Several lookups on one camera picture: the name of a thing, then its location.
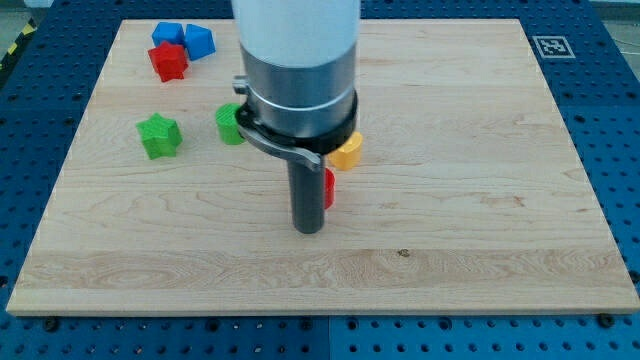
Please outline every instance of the plastic block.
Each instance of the plastic block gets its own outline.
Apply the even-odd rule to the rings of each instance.
[[[136,127],[149,159],[176,156],[176,148],[182,143],[182,135],[175,120],[155,113],[149,120],[137,123]]]
[[[172,79],[184,79],[184,71],[189,67],[182,45],[172,45],[163,41],[157,48],[149,50],[153,69],[160,75],[162,82]]]
[[[184,43],[189,52],[189,60],[198,60],[216,52],[211,30],[198,25],[188,24]]]
[[[236,122],[236,111],[240,108],[238,104],[224,104],[216,111],[216,124],[220,139],[227,145],[238,145],[244,142],[244,138],[238,132]]]
[[[335,187],[336,187],[336,177],[333,175],[333,172],[329,169],[324,169],[324,209],[333,205],[333,202],[336,198],[335,195]]]
[[[156,29],[151,34],[153,45],[159,46],[163,41],[168,41],[175,45],[184,45],[184,31],[182,24],[159,22]]]
[[[349,140],[336,151],[327,155],[333,166],[349,170],[358,165],[362,157],[362,134],[354,131]]]

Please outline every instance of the blue block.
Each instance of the blue block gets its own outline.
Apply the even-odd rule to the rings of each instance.
[[[155,46],[160,46],[163,41],[168,41],[175,45],[184,45],[182,24],[159,22],[153,34],[151,34],[151,38]]]
[[[185,47],[189,53],[189,60],[198,60],[201,57],[216,52],[211,30],[198,25],[188,24],[187,34],[184,39]]]

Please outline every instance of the yellow and black tape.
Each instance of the yellow and black tape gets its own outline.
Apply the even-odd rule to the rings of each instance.
[[[0,61],[0,89],[4,86],[4,84],[9,79],[9,75],[13,71],[13,68],[16,66],[18,59],[24,53],[24,50],[27,47],[27,44],[31,41],[35,32],[37,30],[36,23],[33,19],[30,19],[27,24],[22,28],[20,34],[16,38],[16,41],[9,46],[6,54],[2,57]]]

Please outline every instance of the green star-shaped block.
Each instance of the green star-shaped block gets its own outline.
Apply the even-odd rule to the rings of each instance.
[[[182,135],[175,120],[155,113],[149,120],[137,123],[136,128],[149,159],[176,156],[176,148],[182,142]]]

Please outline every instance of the green block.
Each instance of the green block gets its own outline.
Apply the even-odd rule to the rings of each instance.
[[[182,135],[175,120],[155,113],[149,120],[137,123],[136,128],[149,159],[176,156],[176,148],[182,143]]]
[[[216,125],[220,139],[227,145],[238,145],[244,142],[244,138],[238,132],[236,122],[236,110],[240,108],[238,104],[224,104],[216,111]]]

